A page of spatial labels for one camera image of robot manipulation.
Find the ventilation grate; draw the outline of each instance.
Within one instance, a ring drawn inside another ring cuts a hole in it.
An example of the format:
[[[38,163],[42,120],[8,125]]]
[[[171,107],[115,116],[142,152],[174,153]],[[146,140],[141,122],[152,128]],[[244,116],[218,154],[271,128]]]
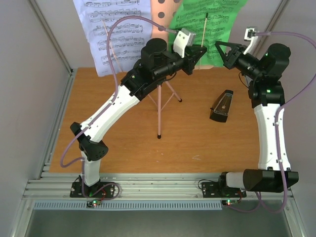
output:
[[[101,205],[89,208],[86,201],[38,200],[35,210],[221,210],[218,200],[201,201],[103,201]]]

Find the wooden surface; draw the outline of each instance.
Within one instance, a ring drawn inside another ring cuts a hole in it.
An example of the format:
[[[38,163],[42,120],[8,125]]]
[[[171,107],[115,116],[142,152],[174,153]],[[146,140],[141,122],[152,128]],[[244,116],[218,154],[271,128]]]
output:
[[[224,68],[183,72],[170,81],[182,97],[172,98],[162,111],[162,138],[157,139],[157,109],[149,97],[115,123],[103,141],[109,147],[100,172],[174,173],[222,172],[257,168],[258,128],[251,102],[238,71]],[[234,91],[226,123],[209,119],[210,107],[225,90]],[[69,127],[91,116],[114,91],[113,76],[99,78],[94,69],[79,69],[68,102],[50,172],[80,172],[81,162],[61,168],[61,154],[74,135]],[[151,95],[157,98],[157,90]],[[162,86],[162,104],[171,92]],[[65,162],[80,156],[78,143]]]

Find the wooden stick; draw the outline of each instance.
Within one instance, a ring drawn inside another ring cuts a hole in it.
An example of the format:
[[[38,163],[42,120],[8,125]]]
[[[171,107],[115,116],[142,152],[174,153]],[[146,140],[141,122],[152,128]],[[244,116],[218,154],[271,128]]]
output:
[[[206,15],[205,15],[205,22],[204,22],[204,29],[203,29],[203,36],[202,36],[202,44],[201,44],[201,47],[203,47],[204,34],[205,34],[205,29],[206,29],[207,17],[208,17],[208,13],[206,13]],[[201,58],[200,61],[199,61],[199,67],[198,67],[199,70],[201,70],[201,63],[202,63],[202,58]]]
[[[102,21],[102,22],[103,22],[104,30],[105,30],[105,32],[107,33],[107,36],[108,36],[108,30],[107,30],[107,27],[106,27],[106,25],[105,25],[105,22],[104,22],[104,21]],[[123,72],[123,70],[122,70],[122,68],[120,67],[120,64],[119,64],[119,62],[118,62],[117,56],[116,56],[115,53],[114,53],[111,40],[110,40],[109,44],[110,44],[110,47],[111,47],[113,56],[114,56],[114,58],[115,58],[115,61],[117,62],[120,71]]]

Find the green sheet music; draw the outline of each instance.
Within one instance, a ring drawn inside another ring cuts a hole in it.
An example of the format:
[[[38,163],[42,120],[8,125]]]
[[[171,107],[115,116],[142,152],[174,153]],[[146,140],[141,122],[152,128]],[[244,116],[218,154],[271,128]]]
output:
[[[217,40],[228,41],[235,18],[246,2],[247,0],[183,0],[169,27],[184,27],[195,32],[197,36],[194,44],[201,45],[205,15],[208,13],[203,41],[207,53],[202,57],[201,64],[223,66],[214,44]],[[169,34],[169,45],[173,43],[174,38],[175,35]]]

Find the white sheet music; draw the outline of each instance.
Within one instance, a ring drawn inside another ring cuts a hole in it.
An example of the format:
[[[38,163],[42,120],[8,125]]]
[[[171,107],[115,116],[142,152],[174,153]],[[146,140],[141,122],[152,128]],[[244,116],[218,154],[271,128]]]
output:
[[[107,31],[124,16],[143,16],[151,19],[150,0],[74,0],[98,76],[112,74],[106,53]],[[125,20],[111,34],[113,50],[124,72],[132,69],[140,59],[140,50],[151,38],[152,25],[141,20]],[[120,69],[110,47],[111,59],[116,73]]]

